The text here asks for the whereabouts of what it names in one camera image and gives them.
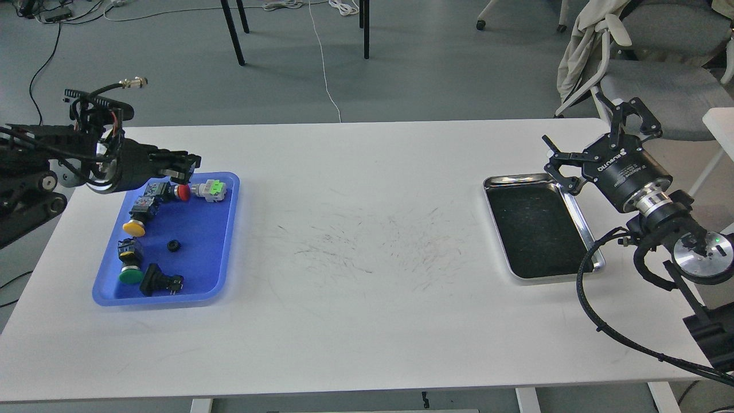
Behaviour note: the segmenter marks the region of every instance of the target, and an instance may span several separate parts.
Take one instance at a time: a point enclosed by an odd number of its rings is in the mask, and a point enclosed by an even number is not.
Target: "white cable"
[[[278,9],[299,9],[305,2],[302,0],[281,0],[263,3],[263,10],[271,12]]]
[[[319,37],[319,32],[316,31],[316,21],[313,19],[313,13],[311,12],[311,0],[308,0],[308,14],[311,15],[311,23],[313,23],[313,32],[316,33],[316,39],[319,41],[319,49],[321,49],[321,68],[324,69],[324,86],[326,87],[326,94],[329,96],[329,100],[336,108],[336,115],[339,117],[339,123],[341,123],[341,111],[339,110],[339,107],[336,106],[336,102],[334,102],[334,98],[331,97],[331,93],[329,93],[329,83],[326,81],[326,63],[324,62],[324,47],[321,45],[321,38]]]
[[[355,0],[352,0],[352,4],[354,5],[354,7],[342,3],[341,0],[329,0],[329,5],[339,10],[339,14],[341,14],[342,16],[355,15],[360,12],[360,7],[357,6]]]

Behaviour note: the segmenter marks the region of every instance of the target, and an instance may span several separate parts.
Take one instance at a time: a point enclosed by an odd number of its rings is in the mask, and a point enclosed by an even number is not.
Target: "cable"
[[[268,1],[263,3],[263,10],[271,12],[279,9],[300,9],[305,5],[302,0],[282,0],[282,1]]]
[[[79,20],[80,18],[86,17],[86,16],[88,16],[89,14],[91,14],[91,13],[93,13],[93,12],[95,12],[95,11],[99,10],[99,7],[100,7],[100,6],[102,5],[102,3],[103,3],[103,2],[104,2],[104,0],[99,0],[99,1],[97,1],[96,3],[94,3],[94,5],[93,5],[93,6],[92,6],[92,7],[91,7],[91,8],[89,9],[89,10],[87,10],[87,11],[86,11],[86,12],[84,12],[84,13],[82,13],[81,15],[78,15],[78,16],[76,16],[75,18],[68,18],[68,19],[65,19],[65,20],[63,20],[63,21],[60,21],[59,23],[60,23],[60,24],[67,24],[67,25],[69,25],[69,26],[77,26],[77,25],[79,25],[79,24],[85,24],[85,23],[89,23],[89,22],[91,22],[91,21],[95,21],[95,20],[97,20],[97,19],[101,18],[101,17],[102,17],[102,15],[98,15],[98,16],[96,16],[96,17],[94,17],[94,18],[91,18],[90,20],[85,20],[85,21],[79,21],[79,22],[76,22],[76,23],[70,23],[70,22],[72,22],[72,21],[77,21],[77,20]],[[41,20],[41,17],[40,17],[40,13],[38,13],[38,14],[34,15],[34,17],[35,17],[35,18],[36,18],[36,20],[37,20],[37,21],[38,21],[39,23],[41,23],[41,24],[56,24],[56,23],[46,23],[46,22],[42,21],[42,20]]]
[[[17,302],[18,302],[18,300],[13,300],[13,301],[10,301],[9,303],[0,304],[0,309],[3,308],[3,307],[12,306],[13,304],[15,304]]]
[[[341,0],[329,0],[329,5],[339,10],[339,14],[345,17],[348,15],[355,15],[360,12],[360,7],[357,6],[355,0],[352,0],[352,4],[354,5],[353,7],[342,3]]]
[[[21,275],[19,275],[19,276],[17,276],[17,277],[15,277],[15,278],[13,278],[12,280],[10,280],[10,281],[6,282],[6,283],[5,283],[5,284],[3,284],[3,285],[1,285],[1,286],[0,286],[0,290],[2,290],[3,288],[5,288],[5,287],[6,287],[6,286],[7,286],[8,284],[12,283],[13,281],[15,281],[15,280],[17,280],[17,279],[20,279],[20,278],[22,278],[22,277],[24,277],[24,276],[27,276],[27,275],[29,275],[29,274],[33,274],[33,270],[30,270],[30,271],[26,271],[25,273],[22,273]]]
[[[311,12],[310,0],[308,0],[308,14],[311,16],[311,23],[313,23],[313,32],[316,33],[316,39],[319,41],[319,49],[321,50],[321,68],[324,69],[324,86],[326,87],[326,94],[329,96],[329,100],[336,108],[336,115],[339,117],[339,123],[341,123],[341,111],[339,110],[339,107],[336,106],[336,102],[334,102],[334,98],[331,97],[331,93],[329,93],[329,83],[326,80],[326,63],[324,62],[324,47],[321,45],[319,32],[316,31],[316,21],[313,19],[313,13]]]
[[[686,398],[688,392],[690,392],[691,389],[693,389],[700,382],[701,382],[700,380],[696,380],[693,383],[691,383],[688,387],[686,387],[685,390],[683,390],[683,394],[680,395],[680,397],[678,398],[678,406],[680,406],[680,404],[683,402],[683,399]]]
[[[617,330],[614,330],[612,327],[610,327],[609,324],[606,323],[606,321],[604,321],[599,316],[599,314],[594,311],[591,304],[589,303],[589,300],[586,298],[586,293],[584,292],[584,268],[586,266],[586,263],[591,259],[594,253],[602,245],[616,238],[627,237],[628,235],[629,232],[627,231],[627,229],[624,229],[621,226],[612,229],[610,232],[606,233],[603,237],[597,240],[586,252],[586,255],[584,255],[584,258],[581,260],[578,272],[576,273],[576,294],[578,295],[578,301],[579,303],[581,303],[581,308],[586,313],[586,316],[588,316],[589,319],[594,324],[596,324],[597,331],[602,331],[604,334],[610,336],[610,338],[612,338],[614,341],[626,345],[633,350],[645,353],[649,356],[653,356],[660,362],[666,362],[690,373],[697,374],[698,376],[710,378],[711,380],[718,381],[719,383],[734,387],[734,376],[716,370],[712,367],[689,362],[683,359],[676,359],[675,357],[667,356],[666,354],[650,350],[649,348],[630,340],[623,334],[619,333]]]
[[[25,143],[30,143],[31,145],[34,145],[34,146],[36,146],[38,148],[45,149],[45,150],[47,150],[47,151],[51,152],[52,154],[57,155],[59,157],[75,158],[75,159],[84,160],[84,161],[91,161],[91,162],[108,162],[108,161],[113,160],[116,157],[116,155],[114,155],[114,156],[113,155],[107,155],[107,156],[104,156],[104,157],[98,157],[98,156],[90,156],[90,155],[85,155],[85,154],[75,154],[73,152],[64,151],[63,149],[55,148],[55,147],[53,147],[53,146],[51,146],[51,145],[49,145],[47,143],[43,143],[43,142],[40,142],[38,140],[35,140],[35,139],[33,139],[32,137],[30,137],[30,136],[28,136],[26,134],[22,134],[20,132],[17,132],[17,131],[14,131],[12,129],[8,129],[8,128],[2,127],[2,126],[0,126],[0,132],[1,133],[4,133],[4,134],[8,134],[8,135],[10,135],[12,137],[16,137],[16,138],[24,141]]]
[[[708,413],[731,413],[732,409],[734,409],[734,404],[732,406],[719,407],[718,409],[711,410]]]
[[[6,282],[5,284],[1,285],[0,286],[0,290],[2,290],[3,288],[5,288],[8,284],[12,283],[13,281],[15,281],[15,280],[17,280],[17,279],[19,279],[21,277],[27,276],[29,274],[32,274],[32,273],[33,273],[33,270],[30,270],[30,271],[26,271],[25,273],[22,273],[19,276],[16,276],[12,280],[10,280],[10,281]],[[15,304],[17,302],[18,302],[18,300],[14,300],[14,301],[10,301],[9,303],[0,304],[0,309],[3,308],[3,307],[11,306],[11,305],[13,305],[13,304]]]
[[[313,4],[324,4],[328,3],[328,0],[324,1],[317,1]],[[267,12],[271,12],[273,10],[279,10],[279,9],[299,9],[300,7],[306,5],[306,2],[303,0],[284,0],[284,1],[270,1],[267,3],[263,3],[262,6],[244,6],[245,9],[263,9]],[[133,21],[133,20],[142,20],[143,18],[151,18],[156,17],[157,15],[165,15],[169,13],[178,13],[178,12],[197,12],[201,10],[221,10],[221,7],[197,7],[193,9],[181,9],[181,10],[166,10],[164,12],[156,12],[150,15],[142,15],[140,17],[131,17],[131,18],[109,18],[107,17],[107,13],[112,10],[114,7],[108,7],[104,10],[102,13],[102,16],[109,20],[109,21]],[[232,10],[237,10],[236,7],[230,7]]]
[[[36,102],[36,99],[33,97],[33,82],[36,80],[36,76],[38,76],[38,74],[41,73],[43,68],[47,66],[47,64],[51,61],[51,59],[54,58],[54,55],[56,54],[56,49],[59,47],[59,37],[61,37],[61,23],[59,23],[59,31],[56,33],[56,42],[54,43],[54,50],[51,52],[51,56],[49,56],[48,59],[46,59],[46,62],[43,63],[43,66],[38,68],[36,73],[31,78],[31,82],[28,84],[28,94],[31,96],[33,105],[36,106],[36,112],[38,112],[38,124],[39,125],[43,125],[43,115],[41,115],[41,109],[38,107],[38,103]]]

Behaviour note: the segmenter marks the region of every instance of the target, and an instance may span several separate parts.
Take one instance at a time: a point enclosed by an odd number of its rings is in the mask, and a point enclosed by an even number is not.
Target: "chair leg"
[[[237,55],[237,62],[240,66],[244,66],[244,57],[242,56],[242,48],[239,45],[239,39],[237,38],[237,31],[234,29],[234,21],[232,20],[232,12],[229,8],[229,1],[222,0],[222,11],[225,14],[225,20],[227,21],[227,29],[229,29],[230,37],[232,38],[232,46],[234,47],[234,53]]]
[[[703,186],[703,182],[708,178],[709,175],[713,172],[714,169],[716,169],[716,166],[719,164],[719,161],[722,160],[722,157],[724,156],[724,148],[720,148],[718,152],[716,152],[715,155],[713,155],[713,158],[711,158],[711,161],[708,162],[708,165],[706,165],[706,168],[703,168],[701,171],[701,175],[696,179],[693,186],[691,187],[691,190],[689,190],[688,194],[690,196],[696,196],[696,193],[699,189],[701,189],[701,186]]]
[[[237,0],[237,11],[239,12],[239,20],[242,22],[242,30],[244,30],[245,33],[250,33],[250,25],[247,24],[247,16],[244,15],[242,0]]]
[[[481,13],[479,13],[479,16],[476,18],[476,29],[477,30],[484,30],[484,26],[487,25],[487,16],[490,14],[490,10],[492,7],[497,4],[499,0],[490,0],[489,3],[487,3],[487,6],[482,10]]]
[[[365,31],[365,59],[369,59],[369,0],[361,0],[361,2],[364,9],[362,16]]]
[[[604,121],[607,125],[611,125],[611,119],[609,119],[609,112],[607,112],[608,109],[606,105],[596,96],[599,92],[599,88],[594,86],[589,90],[592,93],[592,98],[594,99],[594,105],[597,107],[597,112],[599,112],[599,119]]]
[[[556,31],[558,33],[563,33],[566,31],[566,28],[568,27],[568,0],[561,0],[561,14],[558,18],[558,28],[556,28]]]

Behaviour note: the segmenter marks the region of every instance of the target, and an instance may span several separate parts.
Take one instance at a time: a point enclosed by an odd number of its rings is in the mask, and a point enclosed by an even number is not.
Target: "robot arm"
[[[734,304],[718,309],[707,309],[695,298],[683,279],[697,284],[720,284],[734,275],[734,234],[719,234],[701,227],[691,216],[694,200],[678,190],[671,194],[672,177],[642,148],[641,140],[623,131],[629,115],[642,118],[640,132],[645,135],[662,134],[660,123],[639,98],[630,103],[610,106],[613,112],[611,131],[581,153],[561,152],[547,136],[543,140],[552,154],[545,170],[560,182],[569,193],[579,194],[586,182],[592,182],[620,213],[637,212],[627,222],[627,231],[620,243],[636,245],[633,263],[643,279],[665,290],[679,290],[694,310],[684,319],[701,350],[714,369],[674,359],[638,345],[613,330],[593,311],[583,289],[583,271],[577,277],[577,292],[584,311],[594,321],[598,331],[635,350],[652,355],[661,362],[669,362],[687,371],[734,386],[734,377],[724,373],[734,370]],[[581,176],[566,177],[559,169],[563,165],[581,168]],[[599,245],[614,239],[607,234]],[[664,262],[670,279],[654,274],[645,264],[645,256],[663,246],[670,254]]]
[[[654,285],[673,290],[673,281],[647,269],[644,257],[662,245],[681,275],[697,284],[719,284],[734,275],[734,237],[707,231],[691,216],[694,200],[682,190],[667,194],[672,177],[642,147],[641,140],[622,130],[629,115],[642,118],[640,132],[662,134],[660,123],[639,98],[613,107],[611,131],[581,153],[561,152],[551,139],[542,139],[553,152],[545,170],[573,195],[592,182],[620,213],[638,212],[627,222],[631,233],[623,242],[637,245],[634,264]],[[566,177],[563,165],[581,168],[581,176]]]
[[[188,184],[201,158],[125,139],[123,121],[133,118],[129,104],[99,96],[118,87],[143,87],[145,78],[123,80],[91,93],[65,91],[73,126],[0,127],[0,248],[64,211],[67,199],[57,184],[86,184],[98,193],[141,187],[169,176]],[[111,126],[109,133],[105,126]]]

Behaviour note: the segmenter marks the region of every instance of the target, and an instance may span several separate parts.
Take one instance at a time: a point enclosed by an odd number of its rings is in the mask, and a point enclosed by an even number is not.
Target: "black nut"
[[[166,244],[168,251],[176,252],[181,249],[181,243],[178,240],[171,240]]]

